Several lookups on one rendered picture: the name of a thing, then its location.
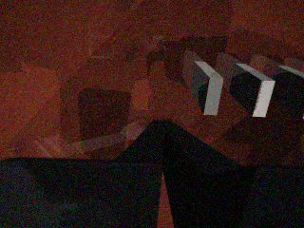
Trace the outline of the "grey rectangular block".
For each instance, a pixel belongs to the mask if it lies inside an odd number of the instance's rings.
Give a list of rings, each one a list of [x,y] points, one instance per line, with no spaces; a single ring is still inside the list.
[[[272,97],[304,119],[304,73],[289,66],[276,66]]]
[[[203,115],[217,115],[223,78],[206,62],[195,61],[191,92]]]
[[[235,64],[229,93],[253,117],[266,117],[275,82],[246,64]]]

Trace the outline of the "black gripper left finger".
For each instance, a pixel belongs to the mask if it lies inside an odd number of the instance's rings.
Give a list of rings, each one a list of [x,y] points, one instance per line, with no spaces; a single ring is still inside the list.
[[[1,160],[0,228],[157,228],[164,137],[154,120],[114,160]]]

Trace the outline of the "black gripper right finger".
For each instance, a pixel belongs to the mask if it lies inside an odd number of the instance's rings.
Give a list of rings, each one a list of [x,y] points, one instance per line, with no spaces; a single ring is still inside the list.
[[[304,166],[243,166],[172,121],[162,123],[175,228],[258,228],[270,212],[304,212]]]

